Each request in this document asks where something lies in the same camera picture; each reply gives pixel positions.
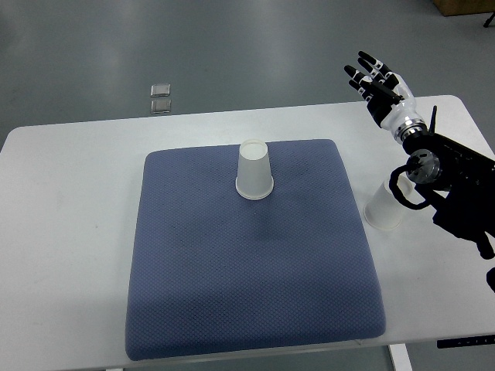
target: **robot finger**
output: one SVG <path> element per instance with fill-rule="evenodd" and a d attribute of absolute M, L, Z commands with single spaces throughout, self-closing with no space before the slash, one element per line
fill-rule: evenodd
<path fill-rule="evenodd" d="M 480 255 L 483 259 L 490 260 L 495 257 L 493 247 L 483 231 L 480 231 L 480 236 L 476 240 L 474 240 L 474 242 L 476 242 L 478 251 L 480 252 Z"/>
<path fill-rule="evenodd" d="M 379 70 L 373 68 L 366 60 L 359 58 L 357 62 L 379 83 L 385 82 L 385 77 L 380 73 Z"/>
<path fill-rule="evenodd" d="M 366 89 L 361 87 L 356 81 L 349 80 L 349 85 L 356 89 L 360 96 L 362 96 L 366 102 L 369 102 L 373 97 L 373 94 L 371 94 L 369 91 L 366 91 Z"/>
<path fill-rule="evenodd" d="M 366 76 L 364 73 L 361 73 L 360 71 L 349 65 L 345 66 L 343 69 L 357 83 L 359 83 Z"/>
<path fill-rule="evenodd" d="M 391 104 L 398 104 L 403 99 L 401 96 L 394 93 L 394 91 L 390 88 L 378 83 L 368 75 L 361 73 L 352 66 L 347 65 L 344 67 L 344 70 L 349 76 L 352 77 L 353 81 L 358 83 L 360 87 L 364 88 L 367 92 L 373 94 L 374 96 L 380 96 Z"/>
<path fill-rule="evenodd" d="M 370 56 L 369 54 L 360 51 L 358 55 L 365 61 L 367 61 L 371 66 L 373 66 L 376 70 L 380 71 L 380 73 L 387 79 L 390 75 L 394 74 L 390 68 L 388 68 L 383 62 L 377 60 Z"/>
<path fill-rule="evenodd" d="M 495 291 L 495 268 L 490 269 L 486 274 L 486 282 L 488 282 L 490 288 Z"/>

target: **black control panel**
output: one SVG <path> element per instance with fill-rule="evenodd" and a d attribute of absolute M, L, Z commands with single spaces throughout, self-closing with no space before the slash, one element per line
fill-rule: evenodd
<path fill-rule="evenodd" d="M 489 344 L 495 344 L 495 335 L 438 340 L 436 342 L 436 347 L 438 349 L 445 349 L 445 348 L 459 348 L 461 346 L 475 346 L 475 345 L 489 345 Z"/>

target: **black cable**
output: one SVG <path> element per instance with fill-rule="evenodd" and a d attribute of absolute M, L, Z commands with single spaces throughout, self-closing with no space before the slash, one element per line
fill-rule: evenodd
<path fill-rule="evenodd" d="M 485 29 L 488 28 L 490 23 L 493 21 L 493 18 L 495 18 L 495 12 L 493 12 L 493 14 L 486 20 L 485 24 L 483 25 Z"/>
<path fill-rule="evenodd" d="M 428 129 L 428 133 L 434 134 L 436 128 L 436 110 L 438 108 L 433 106 L 432 119 L 430 120 L 430 128 Z"/>
<path fill-rule="evenodd" d="M 422 203 L 415 204 L 409 201 L 404 197 L 404 194 L 402 194 L 401 189 L 398 186 L 398 181 L 399 181 L 399 175 L 403 172 L 407 171 L 414 171 L 415 167 L 411 166 L 409 164 L 399 166 L 396 168 L 391 174 L 390 174 L 390 182 L 388 183 L 388 188 L 390 188 L 392 195 L 394 195 L 395 199 L 399 201 L 399 203 L 405 207 L 408 207 L 409 209 L 413 210 L 421 210 L 424 209 L 427 206 L 430 206 L 429 201 L 423 201 Z"/>

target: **small square object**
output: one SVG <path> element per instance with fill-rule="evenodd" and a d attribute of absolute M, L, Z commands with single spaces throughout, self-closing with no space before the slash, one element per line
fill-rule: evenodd
<path fill-rule="evenodd" d="M 166 114 L 170 112 L 170 99 L 154 99 L 152 100 L 152 114 Z"/>
<path fill-rule="evenodd" d="M 152 86 L 152 97 L 168 97 L 170 95 L 169 83 L 157 83 Z"/>

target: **upside-down paper cup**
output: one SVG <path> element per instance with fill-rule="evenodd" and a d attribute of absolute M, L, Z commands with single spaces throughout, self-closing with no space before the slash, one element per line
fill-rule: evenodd
<path fill-rule="evenodd" d="M 237 192 L 245 199 L 263 199 L 273 190 L 268 146 L 258 139 L 248 139 L 239 147 Z"/>

